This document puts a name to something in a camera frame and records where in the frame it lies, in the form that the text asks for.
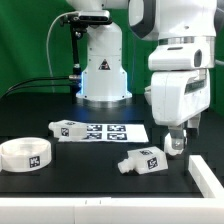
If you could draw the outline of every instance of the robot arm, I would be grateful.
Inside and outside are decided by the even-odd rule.
[[[224,24],[223,0],[131,0],[129,22],[143,40],[158,40],[149,56],[156,71],[146,99],[155,122],[170,134],[165,151],[180,154],[187,136],[198,134],[200,113],[210,104],[209,68],[214,67],[216,32]]]
[[[66,0],[76,10],[127,9],[129,0]]]

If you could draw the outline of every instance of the black table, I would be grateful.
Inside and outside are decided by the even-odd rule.
[[[59,143],[48,129],[51,121],[144,124],[149,143]],[[20,137],[40,137],[52,143],[52,162],[29,173],[0,173],[1,197],[202,197],[188,172],[189,155],[202,155],[224,184],[224,118],[202,114],[200,136],[189,140],[182,155],[167,156],[168,170],[122,175],[117,163],[127,151],[157,146],[163,149],[167,127],[154,123],[143,95],[114,109],[72,104],[69,94],[18,93],[0,102],[0,143]]]

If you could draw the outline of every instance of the green backdrop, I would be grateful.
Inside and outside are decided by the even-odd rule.
[[[65,0],[0,0],[0,94],[10,86],[28,78],[49,76],[46,58],[46,37],[53,20],[73,10]],[[156,42],[133,37],[128,28],[126,10],[111,10],[112,18],[123,31],[123,67],[128,73],[129,89],[143,93],[150,84],[152,72],[148,56]],[[216,58],[224,60],[224,31],[217,37]],[[86,38],[79,41],[81,66],[86,66]],[[69,75],[72,71],[72,53],[69,27],[56,24],[51,40],[50,55],[55,76]],[[211,70],[211,107],[224,115],[224,68]],[[35,89],[35,91],[52,91]],[[68,88],[57,88],[68,92]]]

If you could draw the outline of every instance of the white tape roll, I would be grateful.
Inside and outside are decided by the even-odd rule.
[[[1,168],[10,172],[28,172],[51,162],[51,144],[41,138],[19,138],[0,145]]]

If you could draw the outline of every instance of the white paper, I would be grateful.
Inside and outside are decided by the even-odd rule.
[[[81,142],[148,142],[142,124],[88,124],[87,138]]]

